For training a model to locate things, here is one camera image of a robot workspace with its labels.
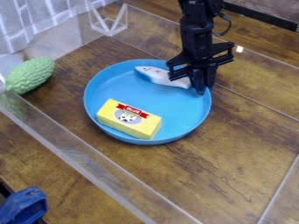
blue object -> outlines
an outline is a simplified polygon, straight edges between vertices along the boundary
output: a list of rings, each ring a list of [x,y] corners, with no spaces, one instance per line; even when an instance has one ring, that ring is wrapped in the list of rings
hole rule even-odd
[[[144,80],[134,67],[168,69],[158,59],[134,59],[105,68],[90,79],[84,92],[84,107],[96,125],[116,139],[130,144],[165,144],[193,131],[210,111],[210,92],[197,95],[193,89],[156,85]],[[137,139],[98,123],[96,113],[108,99],[113,99],[162,118],[162,126],[153,139]]]
[[[46,196],[37,186],[9,195],[0,207],[1,224],[33,224],[46,213]]]

butter box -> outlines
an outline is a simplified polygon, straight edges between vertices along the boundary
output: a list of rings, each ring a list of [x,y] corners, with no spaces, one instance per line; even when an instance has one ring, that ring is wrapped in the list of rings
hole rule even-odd
[[[128,135],[152,139],[161,128],[161,117],[108,99],[97,111],[97,121]]]

wooden surface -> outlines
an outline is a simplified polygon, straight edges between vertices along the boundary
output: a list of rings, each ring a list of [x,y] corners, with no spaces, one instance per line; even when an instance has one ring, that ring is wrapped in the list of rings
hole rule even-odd
[[[225,0],[225,2],[299,24],[299,3],[296,0],[287,2],[280,0]]]
[[[177,21],[172,2],[168,8],[169,1],[129,1]],[[297,66],[296,34],[229,15],[225,39]],[[118,142],[89,120],[81,96],[102,68],[138,58],[152,56],[100,38],[57,60],[50,80],[24,98],[200,221],[256,223],[299,151],[297,121],[216,87],[209,117],[182,140],[149,147]],[[225,85],[224,74],[218,79]],[[292,103],[289,97],[280,108],[291,116]],[[2,115],[0,123],[0,175],[14,190],[37,185],[45,191],[49,223],[141,223]]]

black robotic gripper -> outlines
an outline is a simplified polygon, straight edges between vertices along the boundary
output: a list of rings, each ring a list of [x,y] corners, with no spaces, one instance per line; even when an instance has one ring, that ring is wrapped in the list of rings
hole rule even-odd
[[[169,80],[189,77],[190,85],[198,95],[205,87],[212,88],[217,67],[233,60],[232,42],[212,44],[212,33],[224,35],[229,30],[229,18],[220,12],[222,0],[178,0],[181,7],[181,53],[166,61]],[[228,21],[228,29],[214,33],[213,18],[218,16]]]

green toy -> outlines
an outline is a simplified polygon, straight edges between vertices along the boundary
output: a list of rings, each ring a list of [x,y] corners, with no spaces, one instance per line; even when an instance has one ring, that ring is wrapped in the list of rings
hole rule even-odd
[[[18,95],[36,89],[50,77],[54,68],[54,61],[48,58],[26,60],[17,66],[4,81],[5,90]]]

